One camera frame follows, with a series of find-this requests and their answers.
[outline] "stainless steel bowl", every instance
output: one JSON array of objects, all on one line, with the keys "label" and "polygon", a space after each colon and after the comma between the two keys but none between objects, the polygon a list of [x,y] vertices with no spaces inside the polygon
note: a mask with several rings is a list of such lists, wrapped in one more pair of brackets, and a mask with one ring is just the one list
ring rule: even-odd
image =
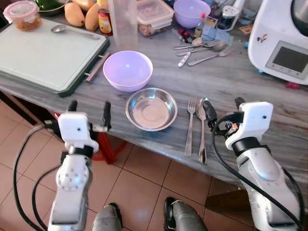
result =
[{"label": "stainless steel bowl", "polygon": [[40,15],[48,17],[62,13],[64,11],[64,6],[69,2],[69,0],[57,0],[57,2],[62,3],[63,5],[52,10],[39,11]]},{"label": "stainless steel bowl", "polygon": [[177,113],[177,102],[168,92],[159,88],[142,89],[126,103],[127,118],[145,131],[160,131],[169,127]]}]

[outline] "red lid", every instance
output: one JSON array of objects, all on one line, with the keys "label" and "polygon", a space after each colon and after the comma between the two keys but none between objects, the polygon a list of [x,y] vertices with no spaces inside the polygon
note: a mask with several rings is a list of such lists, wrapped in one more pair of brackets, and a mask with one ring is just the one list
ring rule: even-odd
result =
[{"label": "red lid", "polygon": [[3,14],[9,21],[14,21],[23,19],[37,12],[39,12],[39,7],[35,2],[24,0],[8,5],[4,9]]}]

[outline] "food container lid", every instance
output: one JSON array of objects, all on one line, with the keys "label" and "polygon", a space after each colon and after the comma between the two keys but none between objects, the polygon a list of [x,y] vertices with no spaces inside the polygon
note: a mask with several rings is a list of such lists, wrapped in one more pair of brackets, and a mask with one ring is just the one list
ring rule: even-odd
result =
[{"label": "food container lid", "polygon": [[8,21],[26,18],[39,12],[39,7],[33,1],[17,1],[4,9],[4,16]]},{"label": "food container lid", "polygon": [[138,21],[141,24],[157,24],[172,19],[174,11],[162,0],[137,1]]}]

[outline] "green vegetable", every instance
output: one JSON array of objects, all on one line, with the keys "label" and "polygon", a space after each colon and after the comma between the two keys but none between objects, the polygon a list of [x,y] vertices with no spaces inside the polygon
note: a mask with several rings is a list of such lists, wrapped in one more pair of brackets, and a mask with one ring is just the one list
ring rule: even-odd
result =
[{"label": "green vegetable", "polygon": [[39,6],[40,11],[53,10],[63,5],[57,0],[35,0],[35,2]]}]

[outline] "kitchen counter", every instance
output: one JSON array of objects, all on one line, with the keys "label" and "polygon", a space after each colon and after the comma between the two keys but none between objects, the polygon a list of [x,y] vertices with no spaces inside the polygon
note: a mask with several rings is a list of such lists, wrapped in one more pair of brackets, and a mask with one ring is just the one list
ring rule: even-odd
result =
[{"label": "kitchen counter", "polygon": [[[62,18],[53,18],[63,22]],[[186,135],[189,124],[187,102],[190,94],[198,98],[207,97],[218,116],[236,111],[234,99],[243,97],[247,102],[268,101],[274,105],[269,130],[263,135],[262,144],[267,144],[275,159],[286,168],[298,182],[307,205],[308,188],[308,87],[298,90],[287,89],[285,81],[262,75],[250,63],[246,38],[237,29],[236,50],[226,57],[214,58],[201,64],[178,68],[181,57],[173,46],[183,45],[171,31],[145,38],[139,34],[138,51],[147,55],[153,62],[154,72],[147,87],[157,87],[168,91],[178,104],[178,116],[169,128],[163,131],[147,132],[134,127],[126,118],[125,105],[131,93],[114,89],[100,71],[91,84],[83,82],[75,93],[66,98],[37,90],[22,83],[0,78],[0,89],[47,109],[64,112],[71,100],[78,100],[78,110],[88,113],[90,122],[101,123],[103,105],[111,102],[110,134],[133,144],[168,156],[215,178],[241,185],[214,157],[209,129],[206,129],[207,165],[198,162],[198,149],[201,136],[201,121],[194,117],[192,157],[184,156]],[[109,37],[109,51],[115,51],[114,40]],[[212,51],[192,54],[190,60],[210,55]],[[223,158],[236,168],[235,155],[225,148],[224,140],[218,138],[218,149]]]}]

